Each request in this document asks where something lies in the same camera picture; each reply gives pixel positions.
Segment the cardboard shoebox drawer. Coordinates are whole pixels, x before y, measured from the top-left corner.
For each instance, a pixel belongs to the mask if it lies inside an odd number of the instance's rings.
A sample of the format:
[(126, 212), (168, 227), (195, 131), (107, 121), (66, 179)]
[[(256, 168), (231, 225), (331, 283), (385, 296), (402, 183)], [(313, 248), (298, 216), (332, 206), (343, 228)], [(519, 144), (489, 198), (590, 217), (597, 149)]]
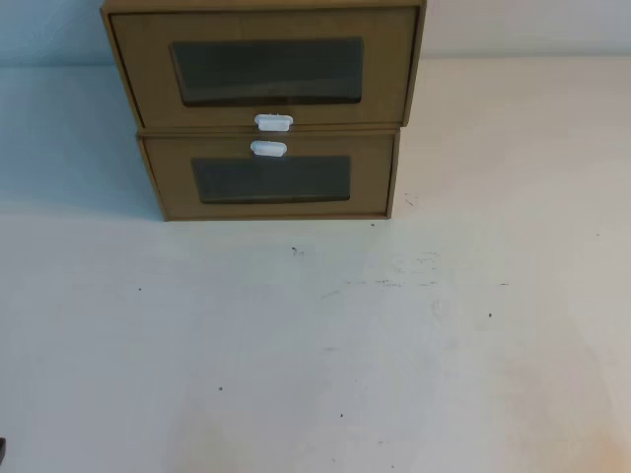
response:
[(107, 1), (140, 128), (397, 128), (409, 118), (421, 1)]
[[(282, 142), (282, 158), (254, 140)], [(154, 133), (140, 139), (168, 220), (386, 218), (399, 134), (392, 130), (294, 133)]]

